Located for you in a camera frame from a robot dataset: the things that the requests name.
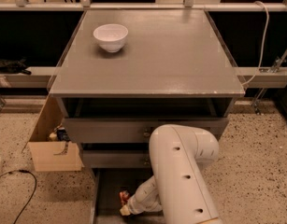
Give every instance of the gray tabletop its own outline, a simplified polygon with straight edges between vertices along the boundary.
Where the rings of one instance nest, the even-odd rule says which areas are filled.
[[[118,23],[126,45],[107,53],[96,27]],[[238,97],[234,68],[206,14],[192,9],[90,10],[50,93],[57,97]]]

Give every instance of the white cable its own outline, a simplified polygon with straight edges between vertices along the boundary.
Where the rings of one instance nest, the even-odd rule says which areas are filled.
[[[260,1],[256,1],[255,4],[257,4],[258,6],[260,7],[263,7],[264,10],[265,10],[265,14],[266,14],[266,21],[265,21],[265,29],[264,29],[264,33],[263,33],[263,40],[262,40],[262,47],[261,47],[261,54],[260,54],[260,59],[259,59],[259,63],[258,63],[258,66],[257,68],[259,69],[262,65],[262,60],[263,60],[263,54],[264,54],[264,47],[265,47],[265,34],[266,34],[266,30],[267,30],[267,25],[268,25],[268,22],[270,20],[270,16],[268,14],[268,10],[265,6],[265,4],[263,2],[260,2]],[[253,77],[251,77],[249,80],[247,80],[246,82],[242,83],[242,85],[246,85],[248,84],[249,82],[251,82],[256,76],[256,72],[255,74],[253,75]]]

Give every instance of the white robotic arm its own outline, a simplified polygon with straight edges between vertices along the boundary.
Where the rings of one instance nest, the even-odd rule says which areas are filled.
[[[157,128],[150,140],[154,176],[136,190],[124,211],[163,208],[166,224],[222,224],[199,170],[216,161],[218,152],[218,141],[208,131],[179,125]]]

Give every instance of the black cable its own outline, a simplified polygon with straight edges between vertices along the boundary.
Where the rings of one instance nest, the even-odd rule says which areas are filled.
[[[14,172],[19,172],[19,173],[31,175],[31,176],[34,178],[34,180],[35,180],[35,184],[34,184],[33,192],[32,192],[32,194],[31,194],[31,196],[30,196],[28,202],[27,202],[27,203],[25,204],[25,206],[22,208],[22,210],[20,211],[20,213],[17,215],[17,217],[15,218],[13,224],[15,224],[15,223],[17,222],[17,220],[18,220],[19,217],[21,216],[22,212],[24,211],[25,207],[29,204],[29,202],[30,202],[31,199],[33,198],[34,193],[35,193],[35,191],[36,191],[36,187],[37,187],[37,179],[36,179],[35,175],[33,175],[33,174],[32,174],[30,171],[28,171],[28,170],[24,170],[24,169],[13,170],[13,171],[9,171],[9,172],[6,172],[6,173],[0,175],[0,177],[2,177],[2,176],[4,176],[4,175],[12,175],[12,173],[14,173]]]

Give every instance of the drawer front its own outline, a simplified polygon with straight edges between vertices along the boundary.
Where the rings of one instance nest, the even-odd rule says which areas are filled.
[[[164,124],[202,128],[219,139],[228,118],[190,120],[64,119],[70,139],[76,143],[147,143],[152,131]]]

